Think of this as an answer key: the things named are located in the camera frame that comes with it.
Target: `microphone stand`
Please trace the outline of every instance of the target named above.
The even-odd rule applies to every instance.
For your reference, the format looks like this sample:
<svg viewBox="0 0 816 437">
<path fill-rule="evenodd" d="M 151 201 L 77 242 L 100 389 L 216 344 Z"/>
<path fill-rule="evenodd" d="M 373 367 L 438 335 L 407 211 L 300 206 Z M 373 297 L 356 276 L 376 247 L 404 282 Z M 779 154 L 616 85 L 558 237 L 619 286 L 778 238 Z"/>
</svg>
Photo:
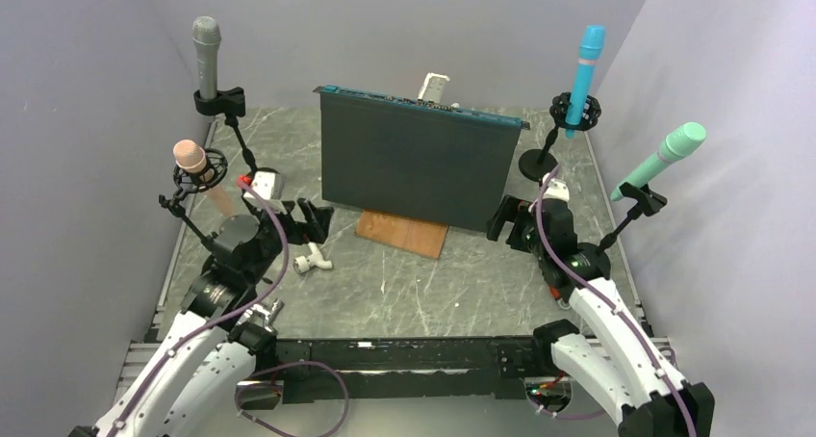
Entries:
<svg viewBox="0 0 816 437">
<path fill-rule="evenodd" d="M 246 146 L 241 131 L 238 129 L 238 118 L 246 116 L 246 98 L 243 95 L 243 88 L 230 90 L 218 90 L 216 98 L 204 100 L 201 92 L 197 90 L 192 98 L 195 100 L 195 109 L 204 116 L 224 115 L 224 124 L 231 127 L 235 133 L 235 138 L 241 145 L 241 154 L 246 165 L 249 166 L 250 176 L 258 171 L 255 164 L 255 155 Z"/>
<path fill-rule="evenodd" d="M 558 160 L 555 159 L 549 150 L 558 139 L 558 129 L 572 129 L 574 131 L 586 132 L 598 124 L 600 117 L 600 103 L 592 95 L 587 95 L 584 111 L 581 120 L 577 124 L 567 122 L 567 111 L 570 109 L 570 96 L 572 92 L 563 92 L 552 99 L 549 107 L 549 115 L 555 120 L 555 127 L 547 134 L 544 146 L 541 149 L 533 148 L 525 151 L 519 158 L 519 170 L 524 177 L 529 180 L 539 182 L 545 174 L 552 171 Z"/>
<path fill-rule="evenodd" d="M 665 196 L 655 193 L 649 188 L 649 184 L 641 188 L 637 188 L 628 182 L 621 185 L 621 194 L 627 198 L 632 198 L 637 203 L 626 213 L 626 218 L 615 227 L 615 230 L 609 232 L 598 243 L 595 248 L 595 254 L 600 256 L 607 249 L 612 247 L 612 244 L 618 240 L 618 236 L 624 231 L 627 225 L 637 220 L 640 216 L 647 218 L 659 213 L 663 206 L 669 203 Z"/>
</svg>

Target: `table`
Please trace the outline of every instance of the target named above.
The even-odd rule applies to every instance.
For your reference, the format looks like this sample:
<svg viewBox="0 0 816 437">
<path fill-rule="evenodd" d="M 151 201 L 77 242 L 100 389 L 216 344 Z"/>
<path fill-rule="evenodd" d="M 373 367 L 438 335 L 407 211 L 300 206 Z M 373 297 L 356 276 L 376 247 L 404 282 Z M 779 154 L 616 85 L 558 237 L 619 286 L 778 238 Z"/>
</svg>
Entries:
<svg viewBox="0 0 816 437">
<path fill-rule="evenodd" d="M 519 173 L 516 162 L 526 149 L 543 144 L 553 125 L 548 111 L 478 110 L 530 122 L 531 130 L 522 131 L 516 147 L 505 192 L 532 199 L 537 185 Z M 258 166 L 273 167 L 284 174 L 286 199 L 302 196 L 318 206 L 327 204 L 320 198 L 319 108 L 249 110 L 241 119 L 241 128 Z M 239 206 L 235 180 L 248 168 L 232 130 L 220 121 L 211 147 L 223 151 L 229 160 L 229 171 L 221 185 Z M 614 224 L 586 135 L 579 133 L 568 140 L 562 133 L 553 154 L 562 164 L 559 177 L 570 189 L 575 231 L 581 241 L 597 243 Z M 191 219 L 207 233 L 215 230 L 223 217 L 202 199 L 193 202 Z M 314 269 L 303 276 L 293 270 L 287 273 L 272 295 L 286 302 L 275 323 L 280 337 L 528 335 L 537 326 L 564 318 L 589 333 L 574 312 L 558 308 L 534 258 L 504 243 L 510 224 L 498 242 L 488 241 L 483 234 L 450 228 L 442 255 L 434 261 L 356 237 L 354 230 L 362 211 L 335 206 L 329 238 L 322 246 L 323 255 L 335 268 Z M 291 253 L 294 257 L 308 254 L 308 250 L 305 246 L 291 246 Z M 160 338 L 200 273 L 207 253 L 187 230 L 176 257 Z M 612 277 L 626 306 L 634 312 L 637 296 L 617 244 L 609 250 L 609 257 Z M 276 275 L 280 266 L 278 259 L 267 277 Z"/>
</svg>

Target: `green microphone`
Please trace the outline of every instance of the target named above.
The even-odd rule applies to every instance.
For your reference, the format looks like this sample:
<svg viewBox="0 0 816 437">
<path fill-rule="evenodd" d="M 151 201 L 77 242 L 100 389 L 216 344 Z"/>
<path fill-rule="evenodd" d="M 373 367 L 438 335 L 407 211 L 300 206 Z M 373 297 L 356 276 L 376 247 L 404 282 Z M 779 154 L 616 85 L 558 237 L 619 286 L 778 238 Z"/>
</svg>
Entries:
<svg viewBox="0 0 816 437">
<path fill-rule="evenodd" d="M 676 128 L 674 132 L 666 136 L 666 140 L 660 144 L 656 152 L 652 153 L 640 166 L 631 171 L 623 182 L 618 184 L 610 198 L 612 201 L 623 198 L 621 185 L 626 182 L 638 189 L 648 184 L 657 174 L 666 170 L 666 167 L 694 153 L 694 150 L 705 141 L 705 137 L 705 128 L 696 122 L 687 122 Z"/>
</svg>

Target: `microphone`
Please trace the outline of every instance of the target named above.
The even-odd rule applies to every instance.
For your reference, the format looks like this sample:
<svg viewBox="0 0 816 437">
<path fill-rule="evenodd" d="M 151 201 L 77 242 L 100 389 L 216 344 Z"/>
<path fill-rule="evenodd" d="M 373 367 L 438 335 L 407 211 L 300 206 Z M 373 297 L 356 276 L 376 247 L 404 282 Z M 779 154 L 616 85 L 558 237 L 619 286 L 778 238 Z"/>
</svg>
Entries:
<svg viewBox="0 0 816 437">
<path fill-rule="evenodd" d="M 215 171 L 212 169 L 202 172 L 207 168 L 207 154 L 204 148 L 198 146 L 194 141 L 179 141 L 173 146 L 173 157 L 176 165 L 190 175 L 198 176 L 203 182 L 213 178 Z M 232 202 L 224 192 L 224 189 L 216 185 L 205 192 L 207 197 L 216 204 L 218 210 L 228 218 L 235 215 L 232 209 Z"/>
<path fill-rule="evenodd" d="M 595 62 L 603 50 L 603 40 L 606 38 L 606 27 L 589 25 L 584 30 L 584 37 L 578 47 L 578 70 L 575 72 L 573 92 L 570 94 L 570 108 L 567 110 L 567 123 L 581 122 L 584 113 L 586 97 L 592 84 L 592 74 L 595 72 Z M 567 129 L 567 138 L 574 137 L 575 131 Z"/>
<path fill-rule="evenodd" d="M 696 122 L 687 122 L 676 128 L 674 132 L 666 136 L 666 140 L 660 144 L 657 151 L 652 153 L 640 166 L 636 167 L 623 182 L 618 184 L 610 198 L 618 201 L 624 196 L 621 194 L 621 185 L 628 182 L 636 188 L 641 188 L 648 184 L 651 179 L 666 167 L 686 158 L 694 153 L 705 141 L 705 128 Z"/>
<path fill-rule="evenodd" d="M 199 16 L 192 24 L 192 42 L 198 59 L 198 91 L 201 100 L 213 100 L 218 93 L 218 48 L 221 29 L 210 16 Z"/>
</svg>

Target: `blue microphone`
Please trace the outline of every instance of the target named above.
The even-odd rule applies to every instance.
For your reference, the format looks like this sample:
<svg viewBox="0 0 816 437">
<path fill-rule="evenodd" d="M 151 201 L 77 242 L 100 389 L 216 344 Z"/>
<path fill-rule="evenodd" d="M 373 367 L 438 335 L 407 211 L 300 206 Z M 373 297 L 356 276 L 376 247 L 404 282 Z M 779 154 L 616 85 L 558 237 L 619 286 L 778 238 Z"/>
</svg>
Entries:
<svg viewBox="0 0 816 437">
<path fill-rule="evenodd" d="M 573 92 L 570 95 L 570 109 L 567 110 L 567 123 L 578 124 L 584 113 L 584 104 L 592 85 L 592 74 L 595 72 L 595 62 L 603 51 L 603 40 L 606 38 L 606 27 L 589 25 L 584 30 L 584 37 L 578 47 L 578 70 L 575 72 Z M 567 139 L 575 136 L 575 131 L 567 129 Z"/>
</svg>

